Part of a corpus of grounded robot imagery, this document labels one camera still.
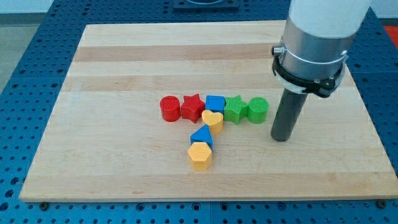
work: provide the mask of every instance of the green star block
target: green star block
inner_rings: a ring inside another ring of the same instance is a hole
[[[249,102],[248,120],[254,124],[261,124],[267,119],[269,104],[261,97],[254,97]]]
[[[224,120],[232,121],[238,125],[239,122],[248,114],[248,104],[242,101],[241,95],[226,97],[224,107]]]

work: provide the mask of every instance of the colorful block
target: colorful block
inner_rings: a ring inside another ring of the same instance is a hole
[[[201,113],[201,119],[204,124],[209,126],[211,135],[216,135],[223,130],[224,116],[222,113],[213,113],[210,110],[204,110]]]
[[[204,110],[205,103],[200,100],[199,94],[184,96],[184,102],[181,106],[182,119],[190,119],[196,124]]]
[[[241,95],[226,97],[225,103],[224,120],[232,121],[234,124],[238,125],[248,114],[248,104],[242,101]]]
[[[175,96],[165,96],[160,101],[160,110],[165,121],[177,121],[181,117],[180,100]]]
[[[213,150],[213,138],[210,134],[209,126],[203,125],[198,131],[191,135],[191,144],[194,142],[205,142],[209,145],[210,149]]]
[[[225,98],[223,96],[206,96],[206,110],[224,114]]]
[[[262,97],[254,97],[249,102],[248,120],[254,124],[261,124],[267,119],[269,103]]]
[[[194,142],[188,149],[188,156],[194,170],[207,170],[213,160],[213,152],[205,142]]]

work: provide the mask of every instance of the wooden board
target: wooden board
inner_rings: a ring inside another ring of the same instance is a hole
[[[26,202],[328,200],[398,197],[398,180],[349,72],[309,96],[288,142],[270,130],[282,93],[271,47],[284,21],[89,25],[20,198]],[[194,171],[189,136],[159,101],[266,97],[264,124],[225,122]]]

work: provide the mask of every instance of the blue pegboard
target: blue pegboard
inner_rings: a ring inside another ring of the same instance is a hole
[[[55,0],[0,96],[0,224],[398,223],[398,200],[50,203],[48,210],[41,211],[39,204],[18,199],[87,24],[278,20],[287,17],[289,2],[240,0],[239,10],[173,12],[172,1],[166,0]],[[396,172],[397,55],[378,19],[369,11],[349,50],[348,66]]]

